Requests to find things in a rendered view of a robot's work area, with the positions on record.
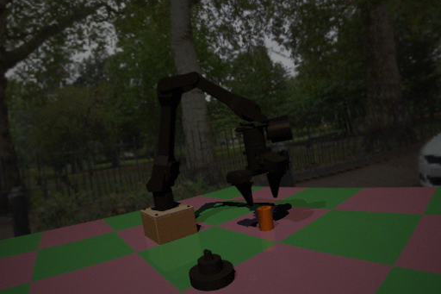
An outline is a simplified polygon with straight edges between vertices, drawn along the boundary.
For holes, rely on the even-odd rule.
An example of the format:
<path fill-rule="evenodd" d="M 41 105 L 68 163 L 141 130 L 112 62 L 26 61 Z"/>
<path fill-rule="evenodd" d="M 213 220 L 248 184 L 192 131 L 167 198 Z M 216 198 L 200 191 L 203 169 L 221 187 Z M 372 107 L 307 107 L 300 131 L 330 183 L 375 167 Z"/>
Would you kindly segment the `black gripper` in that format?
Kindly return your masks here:
<path fill-rule="evenodd" d="M 256 169 L 256 161 L 257 161 L 257 153 L 262 150 L 262 153 L 266 153 L 267 149 L 265 145 L 255 146 L 255 147 L 246 147 L 243 155 L 246 155 L 248 166 L 245 167 L 244 170 L 229 172 L 227 174 L 227 182 L 235 185 L 236 188 L 240 191 L 243 198 L 249 204 L 250 207 L 253 207 L 253 199 L 252 199 L 252 184 L 250 182 L 253 176 L 266 173 L 267 179 L 270 183 L 270 190 L 273 197 L 277 198 L 279 186 L 281 182 L 282 176 L 286 173 L 285 171 L 289 170 L 289 163 L 286 164 L 285 171 L 281 171 L 277 174 L 271 173 L 270 171 L 264 169 Z M 269 173 L 267 173 L 269 172 Z"/>

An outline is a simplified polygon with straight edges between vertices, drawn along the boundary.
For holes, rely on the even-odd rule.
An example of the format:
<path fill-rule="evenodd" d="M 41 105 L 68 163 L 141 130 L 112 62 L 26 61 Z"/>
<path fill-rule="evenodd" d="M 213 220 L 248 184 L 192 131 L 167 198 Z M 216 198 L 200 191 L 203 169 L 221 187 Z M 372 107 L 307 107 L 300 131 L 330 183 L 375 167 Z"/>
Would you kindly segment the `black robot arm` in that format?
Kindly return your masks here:
<path fill-rule="evenodd" d="M 197 87 L 223 102 L 241 119 L 266 123 L 256 127 L 254 123 L 239 123 L 235 132 L 243 132 L 245 147 L 265 144 L 264 128 L 267 140 L 271 140 L 272 143 L 293 140 L 288 115 L 267 119 L 254 100 L 234 94 L 197 72 L 162 78 L 157 84 L 160 105 L 158 157 L 153 164 L 152 177 L 146 183 L 146 188 L 152 192 L 155 203 L 151 210 L 167 211 L 179 207 L 174 204 L 171 188 L 180 173 L 180 161 L 174 157 L 177 106 L 185 92 Z M 279 153 L 273 153 L 270 147 L 266 149 L 266 153 L 258 151 L 256 169 L 263 167 L 274 174 L 285 171 L 286 164 L 290 162 L 289 152 L 283 149 Z"/>

